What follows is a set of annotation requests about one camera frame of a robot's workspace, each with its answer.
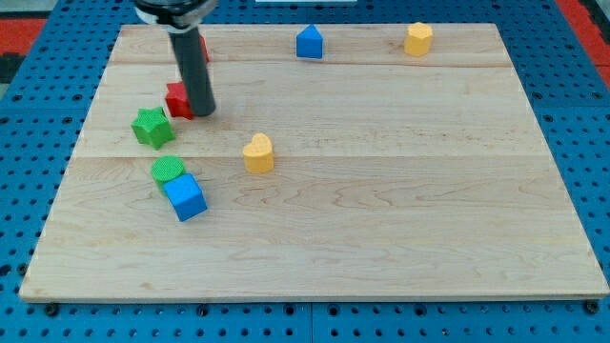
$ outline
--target wood grain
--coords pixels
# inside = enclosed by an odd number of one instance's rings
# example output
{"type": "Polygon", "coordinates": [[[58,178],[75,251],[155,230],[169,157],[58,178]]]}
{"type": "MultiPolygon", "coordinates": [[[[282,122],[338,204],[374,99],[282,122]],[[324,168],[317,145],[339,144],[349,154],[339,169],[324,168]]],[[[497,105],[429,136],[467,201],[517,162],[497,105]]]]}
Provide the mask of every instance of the wood grain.
{"type": "Polygon", "coordinates": [[[31,302],[597,298],[608,285],[495,26],[203,26],[218,111],[138,145],[179,78],[166,33],[127,26],[21,288],[31,302]],[[245,172],[255,132],[275,169],[245,172]],[[149,169],[182,156],[209,210],[180,223],[149,169]]]}

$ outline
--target blue pentagon block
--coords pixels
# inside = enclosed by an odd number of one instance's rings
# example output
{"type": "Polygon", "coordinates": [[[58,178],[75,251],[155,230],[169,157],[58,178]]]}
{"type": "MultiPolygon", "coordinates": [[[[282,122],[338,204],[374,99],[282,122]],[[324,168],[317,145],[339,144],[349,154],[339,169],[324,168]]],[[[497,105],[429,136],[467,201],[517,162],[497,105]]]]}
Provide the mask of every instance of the blue pentagon block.
{"type": "Polygon", "coordinates": [[[296,36],[296,57],[322,58],[324,51],[324,38],[310,25],[296,36]]]}
{"type": "Polygon", "coordinates": [[[208,209],[203,191],[190,173],[163,185],[180,221],[185,221],[208,209]]]}

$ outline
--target yellow hexagon block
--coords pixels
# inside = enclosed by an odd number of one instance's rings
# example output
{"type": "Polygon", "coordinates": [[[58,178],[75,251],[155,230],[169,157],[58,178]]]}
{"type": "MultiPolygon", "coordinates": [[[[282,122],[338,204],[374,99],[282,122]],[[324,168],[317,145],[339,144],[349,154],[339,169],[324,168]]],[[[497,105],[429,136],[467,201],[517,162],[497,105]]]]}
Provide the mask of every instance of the yellow hexagon block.
{"type": "Polygon", "coordinates": [[[244,165],[251,173],[268,172],[274,168],[274,147],[264,133],[252,137],[252,143],[244,147],[244,165]]]}
{"type": "Polygon", "coordinates": [[[428,53],[433,37],[432,27],[423,23],[414,23],[407,28],[404,38],[404,52],[415,57],[428,53]]]}

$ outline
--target blue pegboard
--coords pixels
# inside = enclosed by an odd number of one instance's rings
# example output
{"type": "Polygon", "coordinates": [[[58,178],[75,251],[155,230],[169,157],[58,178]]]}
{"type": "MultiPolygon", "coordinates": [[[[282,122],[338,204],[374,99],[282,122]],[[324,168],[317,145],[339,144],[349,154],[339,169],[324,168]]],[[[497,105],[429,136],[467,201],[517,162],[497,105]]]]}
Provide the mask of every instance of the blue pegboard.
{"type": "MultiPolygon", "coordinates": [[[[610,94],[553,1],[359,0],[345,8],[255,8],[252,0],[222,0],[205,21],[496,23],[609,276],[610,94]]],[[[21,274],[120,26],[134,23],[127,0],[60,0],[0,102],[0,342],[608,340],[607,299],[58,308],[21,301],[21,274]]]]}

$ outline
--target green block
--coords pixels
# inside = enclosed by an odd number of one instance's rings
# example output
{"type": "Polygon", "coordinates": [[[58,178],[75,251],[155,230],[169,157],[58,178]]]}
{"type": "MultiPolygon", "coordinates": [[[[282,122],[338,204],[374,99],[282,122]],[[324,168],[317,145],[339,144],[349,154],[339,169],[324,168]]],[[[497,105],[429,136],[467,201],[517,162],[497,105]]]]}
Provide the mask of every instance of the green block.
{"type": "Polygon", "coordinates": [[[169,155],[157,158],[151,166],[152,178],[163,195],[165,195],[163,185],[186,172],[184,162],[178,156],[169,155]]]}
{"type": "Polygon", "coordinates": [[[138,143],[148,144],[156,150],[175,139],[170,121],[161,107],[139,109],[137,118],[132,122],[132,129],[138,143]]]}

